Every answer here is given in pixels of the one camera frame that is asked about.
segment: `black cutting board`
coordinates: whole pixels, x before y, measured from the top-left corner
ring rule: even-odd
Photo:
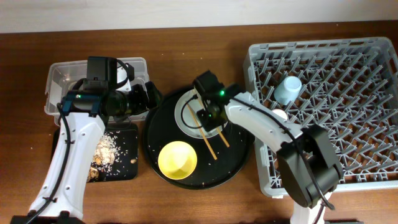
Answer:
[[[105,133],[111,137],[117,136],[115,139],[116,146],[120,146],[119,161],[114,162],[111,172],[106,170],[102,171],[102,165],[97,165],[95,162],[91,163],[92,167],[98,169],[99,177],[97,179],[91,179],[89,182],[104,182],[104,181],[115,181],[115,180],[131,180],[137,176],[138,173],[138,127],[137,125],[130,123],[129,121],[123,123],[109,123],[105,129]],[[55,152],[57,146],[60,129],[58,128],[54,132],[52,155]]]

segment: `white cup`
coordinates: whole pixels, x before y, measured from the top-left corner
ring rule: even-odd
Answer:
[[[301,81],[297,77],[285,78],[274,92],[275,100],[282,105],[287,105],[290,101],[295,101],[301,90]]]

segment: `wooden chopstick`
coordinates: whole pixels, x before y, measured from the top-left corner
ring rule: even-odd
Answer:
[[[199,123],[198,123],[198,121],[197,121],[197,118],[196,118],[195,115],[193,114],[193,109],[192,109],[192,107],[189,105],[189,103],[187,104],[187,106],[188,106],[188,108],[189,108],[189,112],[191,112],[191,116],[192,116],[192,119],[194,120],[195,124],[196,124],[198,127],[200,127],[200,125],[199,125]],[[211,148],[209,141],[207,141],[207,138],[206,138],[206,136],[205,136],[205,133],[203,133],[203,131],[201,130],[201,128],[199,128],[199,131],[200,131],[200,134],[201,134],[203,140],[205,140],[205,143],[206,143],[207,147],[209,148],[209,151],[210,151],[211,155],[213,156],[214,160],[217,160],[216,154],[214,153],[213,149]]]
[[[202,109],[204,109],[205,107],[203,106],[203,103],[202,103],[199,99],[198,99],[198,101],[199,101],[200,106],[202,107]],[[221,139],[223,140],[225,146],[226,146],[226,147],[229,147],[229,143],[228,143],[228,141],[226,140],[226,138],[224,137],[224,134],[221,132],[221,130],[219,129],[219,127],[217,127],[216,130],[217,130],[217,132],[218,132],[218,135],[220,135]]]

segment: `dish rack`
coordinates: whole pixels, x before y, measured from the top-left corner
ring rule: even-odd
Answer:
[[[254,44],[243,69],[247,91],[290,121],[319,124],[343,167],[336,191],[398,187],[398,58],[385,37]],[[273,98],[287,76],[302,82],[283,106]],[[275,154],[256,140],[262,192],[287,195]]]

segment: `black tray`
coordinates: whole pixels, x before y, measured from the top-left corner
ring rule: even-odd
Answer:
[[[91,179],[91,182],[104,182],[104,181],[116,181],[116,180],[131,180],[137,176],[138,171],[138,127],[137,125],[130,123],[130,121],[125,121],[123,123],[109,123],[105,129],[105,133],[110,136],[117,136],[115,139],[116,146],[120,146],[120,152],[125,152],[128,150],[126,155],[120,154],[119,160],[122,162],[114,162],[111,167],[112,171],[107,173],[102,171],[102,165],[97,165],[95,162],[91,163],[92,167],[98,169],[99,177],[97,179]],[[52,155],[54,154],[55,148],[57,146],[58,138],[60,134],[60,129],[58,128],[54,132]]]
[[[228,123],[222,132],[230,144],[229,148],[218,135],[208,138],[218,158],[215,161],[203,139],[187,136],[175,122],[175,105],[191,89],[192,87],[186,87],[166,96],[156,110],[149,112],[143,133],[144,154],[156,173],[167,182],[186,189],[208,189],[226,182],[239,172],[249,157],[254,137],[242,127]],[[172,141],[190,144],[198,157],[196,169],[182,180],[164,176],[157,165],[160,150]]]

